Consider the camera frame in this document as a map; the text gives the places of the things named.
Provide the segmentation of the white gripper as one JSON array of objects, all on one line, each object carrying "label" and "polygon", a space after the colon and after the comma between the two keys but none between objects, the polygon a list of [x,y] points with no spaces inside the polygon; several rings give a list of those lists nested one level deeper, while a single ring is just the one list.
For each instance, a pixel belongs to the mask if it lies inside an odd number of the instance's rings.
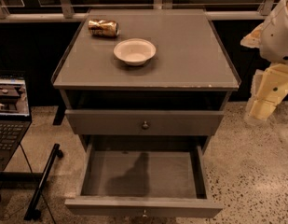
[{"label": "white gripper", "polygon": [[[256,26],[247,34],[240,44],[246,48],[258,49],[263,24]],[[274,63],[262,76],[257,99],[248,101],[248,114],[254,119],[267,120],[276,106],[288,94],[288,65]]]}]

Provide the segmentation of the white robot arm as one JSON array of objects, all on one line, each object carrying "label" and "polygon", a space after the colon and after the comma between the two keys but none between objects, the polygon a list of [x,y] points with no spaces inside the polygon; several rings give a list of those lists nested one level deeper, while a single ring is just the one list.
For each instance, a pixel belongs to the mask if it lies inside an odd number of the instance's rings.
[{"label": "white robot arm", "polygon": [[240,44],[259,49],[260,56],[270,62],[264,71],[255,71],[246,105],[245,120],[259,124],[271,116],[288,94],[288,0],[280,0]]}]

